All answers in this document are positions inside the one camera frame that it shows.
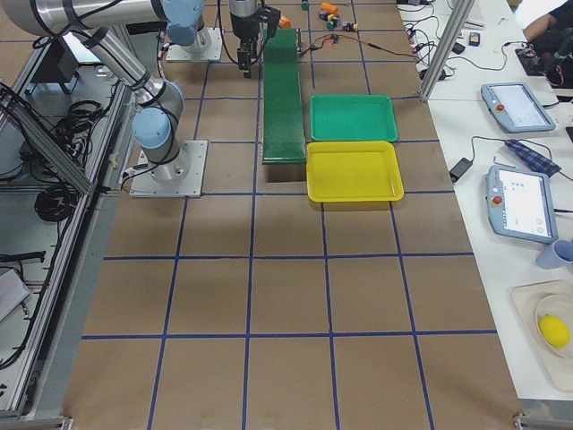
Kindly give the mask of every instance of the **yellow tray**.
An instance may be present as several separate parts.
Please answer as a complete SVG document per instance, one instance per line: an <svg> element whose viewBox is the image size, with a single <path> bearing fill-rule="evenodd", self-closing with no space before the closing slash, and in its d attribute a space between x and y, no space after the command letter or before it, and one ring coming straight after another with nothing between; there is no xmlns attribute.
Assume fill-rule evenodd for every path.
<svg viewBox="0 0 573 430"><path fill-rule="evenodd" d="M308 196L314 202L404 197L396 152L389 142L312 142L306 149Z"/></svg>

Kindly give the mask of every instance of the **touchscreen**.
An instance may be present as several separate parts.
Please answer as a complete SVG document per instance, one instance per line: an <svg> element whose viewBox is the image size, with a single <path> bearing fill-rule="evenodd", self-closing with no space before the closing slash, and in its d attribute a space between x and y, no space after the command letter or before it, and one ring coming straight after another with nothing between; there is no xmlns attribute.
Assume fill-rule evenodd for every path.
<svg viewBox="0 0 573 430"><path fill-rule="evenodd" d="M536 104L521 85L498 85L492 87L498 101L505 107L505 112L514 125L531 126L547 125Z"/></svg>
<svg viewBox="0 0 573 430"><path fill-rule="evenodd" d="M504 227L536 236L549 237L547 204L543 179L508 170L499 170L505 201Z"/></svg>

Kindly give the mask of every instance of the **green tray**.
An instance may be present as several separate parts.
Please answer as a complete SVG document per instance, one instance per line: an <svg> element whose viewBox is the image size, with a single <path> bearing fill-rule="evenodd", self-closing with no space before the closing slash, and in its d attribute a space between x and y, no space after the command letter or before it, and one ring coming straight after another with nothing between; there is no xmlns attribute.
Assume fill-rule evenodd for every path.
<svg viewBox="0 0 573 430"><path fill-rule="evenodd" d="M388 96L316 94L311 97L314 141L387 141L398 138Z"/></svg>

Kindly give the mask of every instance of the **metal bracket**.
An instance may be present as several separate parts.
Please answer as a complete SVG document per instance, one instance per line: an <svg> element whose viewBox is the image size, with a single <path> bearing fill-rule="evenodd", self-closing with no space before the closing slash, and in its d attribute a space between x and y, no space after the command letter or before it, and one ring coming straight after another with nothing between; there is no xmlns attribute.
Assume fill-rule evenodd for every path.
<svg viewBox="0 0 573 430"><path fill-rule="evenodd" d="M167 51L166 60L169 63L201 63L217 62L221 59L221 47L223 38L219 29L205 29L211 38L211 45L204 51L189 52L179 45L172 45Z"/></svg>
<svg viewBox="0 0 573 430"><path fill-rule="evenodd" d="M201 197L207 147L207 141L182 142L181 151L187 152L191 159L191 166L186 177L160 182L151 173L145 173L133 179L129 194L131 197ZM147 164L147 162L147 157L142 151L138 163Z"/></svg>

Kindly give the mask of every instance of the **lemon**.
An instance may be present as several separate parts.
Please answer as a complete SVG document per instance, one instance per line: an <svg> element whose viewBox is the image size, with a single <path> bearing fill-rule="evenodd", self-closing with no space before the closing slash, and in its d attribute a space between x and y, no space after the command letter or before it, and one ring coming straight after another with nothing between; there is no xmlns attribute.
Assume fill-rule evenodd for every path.
<svg viewBox="0 0 573 430"><path fill-rule="evenodd" d="M555 315L545 315L539 320L539 330L547 343L555 348L563 348L571 339L567 325Z"/></svg>

